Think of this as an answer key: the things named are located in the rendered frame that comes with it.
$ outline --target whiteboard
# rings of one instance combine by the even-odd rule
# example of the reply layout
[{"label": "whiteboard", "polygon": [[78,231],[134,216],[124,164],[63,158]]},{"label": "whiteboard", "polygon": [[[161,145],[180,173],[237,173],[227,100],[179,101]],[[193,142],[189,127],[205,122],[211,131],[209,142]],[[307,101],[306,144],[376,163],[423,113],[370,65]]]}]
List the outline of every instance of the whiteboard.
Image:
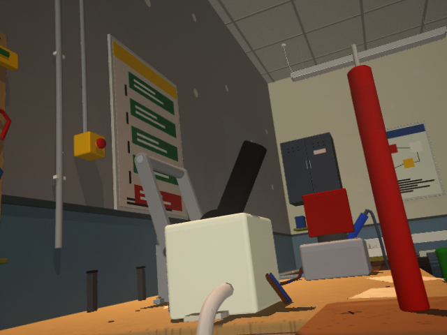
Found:
[{"label": "whiteboard", "polygon": [[[148,214],[134,158],[183,167],[177,87],[108,35],[114,208]],[[154,171],[170,218],[187,219],[177,179]]]},{"label": "whiteboard", "polygon": [[444,195],[425,123],[388,129],[386,135],[402,199]]}]

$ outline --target cream-colored cube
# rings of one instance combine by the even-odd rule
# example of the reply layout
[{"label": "cream-colored cube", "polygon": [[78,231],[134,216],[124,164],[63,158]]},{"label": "cream-colored cube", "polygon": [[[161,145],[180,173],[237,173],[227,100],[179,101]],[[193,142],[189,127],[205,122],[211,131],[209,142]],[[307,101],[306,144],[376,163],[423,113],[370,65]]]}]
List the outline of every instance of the cream-colored cube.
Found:
[{"label": "cream-colored cube", "polygon": [[172,319],[200,313],[217,286],[234,293],[219,308],[230,315],[257,313],[281,301],[265,278],[279,278],[272,224],[246,213],[168,225],[166,261]]}]

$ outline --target ceiling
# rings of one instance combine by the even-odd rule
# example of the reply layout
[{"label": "ceiling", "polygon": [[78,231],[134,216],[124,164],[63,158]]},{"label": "ceiling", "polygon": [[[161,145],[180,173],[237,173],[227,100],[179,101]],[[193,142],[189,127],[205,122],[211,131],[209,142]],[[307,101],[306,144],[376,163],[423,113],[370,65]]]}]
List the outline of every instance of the ceiling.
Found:
[{"label": "ceiling", "polygon": [[447,0],[208,1],[267,83],[447,26]]}]

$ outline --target fluorescent light fixture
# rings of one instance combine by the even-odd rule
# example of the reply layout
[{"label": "fluorescent light fixture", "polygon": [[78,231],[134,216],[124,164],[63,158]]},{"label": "fluorescent light fixture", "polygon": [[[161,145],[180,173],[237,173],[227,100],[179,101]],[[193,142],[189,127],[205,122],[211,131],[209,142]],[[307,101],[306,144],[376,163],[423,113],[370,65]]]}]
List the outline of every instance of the fluorescent light fixture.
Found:
[{"label": "fluorescent light fixture", "polygon": [[[382,45],[380,47],[374,47],[369,50],[365,50],[358,53],[360,62],[370,61],[371,59],[388,56],[399,51],[418,47],[436,40],[441,40],[446,37],[447,28],[442,27],[427,31],[426,33],[420,33],[416,36],[404,38],[389,44]],[[338,58],[333,61],[327,61],[325,63],[305,68],[303,70],[295,71],[291,73],[292,81],[297,82],[299,80],[322,75],[340,68],[346,68],[347,66],[353,66],[354,60],[352,54],[346,57]]]}]

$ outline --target cabinet door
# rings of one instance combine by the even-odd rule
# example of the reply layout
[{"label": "cabinet door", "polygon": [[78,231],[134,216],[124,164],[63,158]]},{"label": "cabinet door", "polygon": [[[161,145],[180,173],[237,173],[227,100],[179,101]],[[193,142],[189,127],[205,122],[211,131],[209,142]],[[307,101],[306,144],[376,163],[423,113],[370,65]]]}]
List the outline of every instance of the cabinet door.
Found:
[{"label": "cabinet door", "polygon": [[343,188],[330,133],[308,137],[305,141],[314,193]]},{"label": "cabinet door", "polygon": [[281,143],[282,162],[288,192],[293,206],[303,205],[302,196],[313,193],[304,139]]}]

